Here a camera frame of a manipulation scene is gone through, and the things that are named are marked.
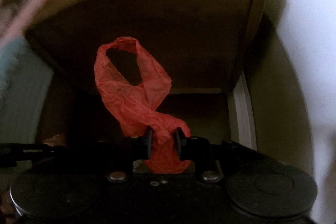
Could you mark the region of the person's left hand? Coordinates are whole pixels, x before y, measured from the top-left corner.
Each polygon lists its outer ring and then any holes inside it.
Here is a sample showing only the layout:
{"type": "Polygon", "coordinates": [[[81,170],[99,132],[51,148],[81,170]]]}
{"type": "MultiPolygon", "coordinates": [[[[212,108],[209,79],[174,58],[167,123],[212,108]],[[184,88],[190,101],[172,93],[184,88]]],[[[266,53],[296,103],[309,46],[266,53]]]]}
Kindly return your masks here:
{"type": "Polygon", "coordinates": [[[14,206],[7,192],[1,193],[1,213],[10,218],[14,213],[14,206]]]}

